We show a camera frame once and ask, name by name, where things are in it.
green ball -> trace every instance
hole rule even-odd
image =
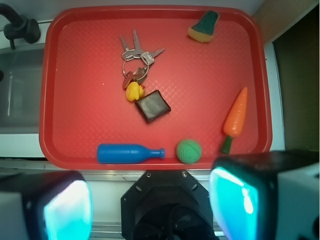
[[[176,147],[176,155],[184,164],[194,164],[201,158],[202,150],[199,143],[192,139],[182,140]]]

cyan light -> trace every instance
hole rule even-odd
[[[87,240],[93,221],[90,186],[82,180],[71,183],[44,207],[48,240]]]
[[[257,239],[258,191],[223,167],[210,173],[210,204],[229,240]]]

wall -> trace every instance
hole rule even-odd
[[[319,5],[273,44],[285,148],[319,151]]]

blue bottle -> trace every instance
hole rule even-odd
[[[100,144],[97,149],[101,164],[137,164],[150,158],[165,158],[165,149],[153,150],[139,144]]]

toy sponge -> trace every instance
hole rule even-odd
[[[189,27],[188,35],[200,43],[208,43],[214,37],[214,30],[219,14],[207,11],[196,25]]]

